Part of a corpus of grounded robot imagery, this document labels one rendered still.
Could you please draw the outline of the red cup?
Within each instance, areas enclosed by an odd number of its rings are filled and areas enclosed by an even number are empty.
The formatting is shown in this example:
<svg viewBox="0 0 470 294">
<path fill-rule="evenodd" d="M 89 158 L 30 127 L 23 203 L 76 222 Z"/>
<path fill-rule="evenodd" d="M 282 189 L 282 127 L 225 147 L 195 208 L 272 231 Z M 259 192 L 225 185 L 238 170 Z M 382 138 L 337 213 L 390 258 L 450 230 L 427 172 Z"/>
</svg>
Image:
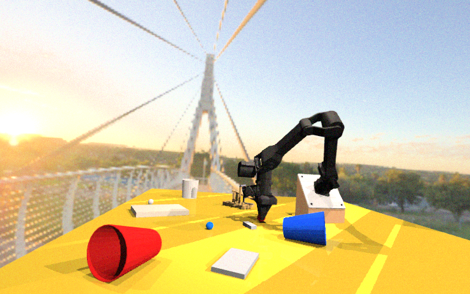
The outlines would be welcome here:
<svg viewBox="0 0 470 294">
<path fill-rule="evenodd" d="M 89 239 L 88 267 L 99 281 L 111 282 L 158 255 L 161 246 L 155 230 L 106 224 Z"/>
</svg>

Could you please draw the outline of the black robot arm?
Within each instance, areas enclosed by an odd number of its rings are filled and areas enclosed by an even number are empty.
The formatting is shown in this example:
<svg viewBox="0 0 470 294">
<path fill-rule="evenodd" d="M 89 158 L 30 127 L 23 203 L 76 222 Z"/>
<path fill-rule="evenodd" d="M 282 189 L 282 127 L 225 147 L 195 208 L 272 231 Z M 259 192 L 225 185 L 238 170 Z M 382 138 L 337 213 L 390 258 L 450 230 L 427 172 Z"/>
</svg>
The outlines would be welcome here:
<svg viewBox="0 0 470 294">
<path fill-rule="evenodd" d="M 322 127 L 312 126 L 321 121 Z M 315 193 L 330 196 L 330 191 L 339 186 L 336 169 L 338 139 L 342 136 L 345 126 L 336 111 L 317 113 L 302 118 L 294 128 L 288 132 L 278 143 L 268 146 L 254 157 L 254 162 L 240 161 L 238 164 L 238 177 L 272 179 L 272 170 L 281 163 L 283 156 L 293 149 L 308 135 L 324 137 L 323 162 L 318 163 L 320 177 L 314 181 Z M 260 162 L 261 159 L 261 162 Z M 261 165 L 262 163 L 262 165 Z M 259 197 L 259 185 L 242 188 L 244 198 Z"/>
</svg>

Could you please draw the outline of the white cup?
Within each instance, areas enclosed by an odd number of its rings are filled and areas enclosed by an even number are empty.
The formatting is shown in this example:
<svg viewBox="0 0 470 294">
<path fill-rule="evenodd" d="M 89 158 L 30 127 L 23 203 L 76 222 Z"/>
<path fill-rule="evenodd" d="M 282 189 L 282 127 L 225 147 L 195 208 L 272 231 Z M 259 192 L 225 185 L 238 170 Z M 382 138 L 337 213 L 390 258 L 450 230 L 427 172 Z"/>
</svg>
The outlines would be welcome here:
<svg viewBox="0 0 470 294">
<path fill-rule="evenodd" d="M 182 180 L 182 197 L 196 199 L 198 190 L 198 180 L 183 179 Z"/>
</svg>

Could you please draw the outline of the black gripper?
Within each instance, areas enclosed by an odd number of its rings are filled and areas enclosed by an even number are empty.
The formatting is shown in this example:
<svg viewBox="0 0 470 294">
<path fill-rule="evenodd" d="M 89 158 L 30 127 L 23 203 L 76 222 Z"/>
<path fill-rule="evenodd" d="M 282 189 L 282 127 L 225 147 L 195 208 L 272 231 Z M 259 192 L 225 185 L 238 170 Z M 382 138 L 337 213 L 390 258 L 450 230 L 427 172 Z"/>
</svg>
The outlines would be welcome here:
<svg viewBox="0 0 470 294">
<path fill-rule="evenodd" d="M 256 197 L 256 195 L 251 197 L 255 197 L 253 200 L 257 205 L 258 214 L 260 213 L 261 220 L 263 221 L 272 205 L 277 205 L 278 199 L 276 199 L 271 193 L 271 185 L 273 185 L 271 179 L 257 178 L 255 183 L 256 185 L 257 183 L 259 185 L 259 197 Z"/>
</svg>

